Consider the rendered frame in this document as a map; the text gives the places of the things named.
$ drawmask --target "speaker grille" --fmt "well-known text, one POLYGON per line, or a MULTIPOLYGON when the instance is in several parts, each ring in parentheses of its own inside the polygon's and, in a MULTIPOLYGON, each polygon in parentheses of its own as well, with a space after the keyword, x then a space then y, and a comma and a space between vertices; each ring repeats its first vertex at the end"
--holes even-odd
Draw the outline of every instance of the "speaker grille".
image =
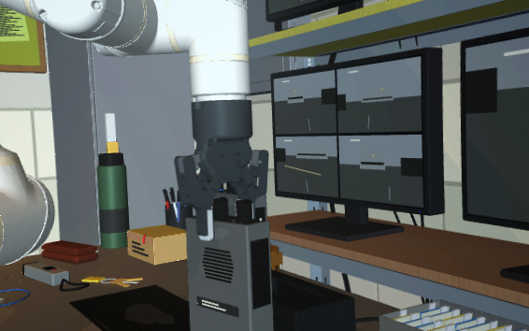
POLYGON ((232 283, 232 275, 234 274, 232 254, 229 251, 206 247, 203 250, 203 271, 206 278, 232 283))

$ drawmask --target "blue cable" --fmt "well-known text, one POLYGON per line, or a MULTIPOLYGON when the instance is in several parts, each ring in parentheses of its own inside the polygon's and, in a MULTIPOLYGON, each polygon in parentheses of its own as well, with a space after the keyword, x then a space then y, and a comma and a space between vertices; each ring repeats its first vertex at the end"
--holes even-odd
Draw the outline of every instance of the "blue cable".
POLYGON ((11 306, 11 305, 15 305, 16 303, 20 303, 22 302, 23 300, 25 300, 29 295, 31 295, 31 293, 29 293, 29 291, 27 290, 22 290, 22 289, 10 289, 10 290, 2 290, 0 291, 0 293, 3 293, 3 292, 11 292, 11 291, 23 291, 23 292, 26 292, 27 295, 22 298, 21 300, 17 300, 15 302, 11 302, 11 303, 8 303, 8 304, 5 304, 5 305, 0 305, 0 307, 5 307, 5 306, 11 306))

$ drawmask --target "wooden desk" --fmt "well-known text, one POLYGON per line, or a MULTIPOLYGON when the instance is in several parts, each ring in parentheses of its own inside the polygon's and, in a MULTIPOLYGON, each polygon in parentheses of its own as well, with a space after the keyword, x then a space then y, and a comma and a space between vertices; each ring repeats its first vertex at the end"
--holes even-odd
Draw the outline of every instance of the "wooden desk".
MULTIPOLYGON (((31 295, 24 301, 0 308, 0 331, 98 331, 100 329, 96 325, 70 305, 71 301, 151 285, 161 286, 172 294, 189 300, 187 261, 153 266, 127 255, 127 249, 125 248, 117 250, 99 248, 99 259, 82 265, 49 260, 42 258, 41 255, 28 256, 13 265, 0 266, 0 290, 20 288, 31 292, 31 295), (143 277, 144 280, 127 289, 118 285, 91 284, 88 288, 80 291, 60 292, 58 286, 51 287, 39 281, 28 279, 21 274, 21 266, 34 261, 46 262, 52 266, 68 270, 72 282, 80 282, 80 280, 88 276, 108 278, 143 277)), ((345 293, 338 289, 333 289, 340 293, 345 293)), ((2 293, 0 297, 5 298, 4 303, 10 303, 21 299, 24 295, 25 292, 11 292, 2 293)), ((358 295, 346 295, 355 298, 355 316, 357 318, 379 316, 396 311, 394 307, 380 304, 358 295)), ((357 330, 379 331, 379 322, 359 323, 357 324, 357 330)))
POLYGON ((403 233, 353 242, 285 229, 287 223, 332 215, 316 210, 269 217, 272 244, 285 256, 318 266, 325 261, 339 272, 529 324, 529 284, 500 276, 503 268, 529 264, 529 245, 406 224, 401 224, 406 228, 403 233), (390 277, 399 281, 385 283, 390 277))

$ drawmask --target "red leather case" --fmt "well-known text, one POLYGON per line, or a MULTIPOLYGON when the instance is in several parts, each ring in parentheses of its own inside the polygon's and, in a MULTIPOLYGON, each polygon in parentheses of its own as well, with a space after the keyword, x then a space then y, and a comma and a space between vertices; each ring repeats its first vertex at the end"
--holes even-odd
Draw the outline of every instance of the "red leather case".
POLYGON ((72 263, 75 265, 79 265, 81 263, 94 261, 99 258, 99 255, 96 252, 90 252, 90 253, 82 254, 82 255, 70 255, 70 254, 65 254, 61 252, 43 251, 42 257, 51 259, 51 260, 68 262, 68 263, 72 263))
POLYGON ((97 248, 92 245, 83 245, 70 241, 55 241, 42 246, 42 250, 48 252, 61 252, 69 255, 84 255, 97 252, 97 248))

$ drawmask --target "camera feed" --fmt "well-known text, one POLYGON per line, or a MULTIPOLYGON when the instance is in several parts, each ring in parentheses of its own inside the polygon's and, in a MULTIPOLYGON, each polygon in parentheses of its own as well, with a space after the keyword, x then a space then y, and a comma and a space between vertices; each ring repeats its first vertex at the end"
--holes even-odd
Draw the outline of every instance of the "camera feed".
POLYGON ((422 131, 421 57, 336 71, 338 133, 422 131))
POLYGON ((340 197, 423 208, 422 135, 341 136, 340 197))
POLYGON ((466 211, 529 223, 529 36, 465 50, 466 211))
POLYGON ((277 190, 338 197, 336 136, 275 137, 277 190))
POLYGON ((275 135, 336 133, 335 72, 274 79, 275 135))

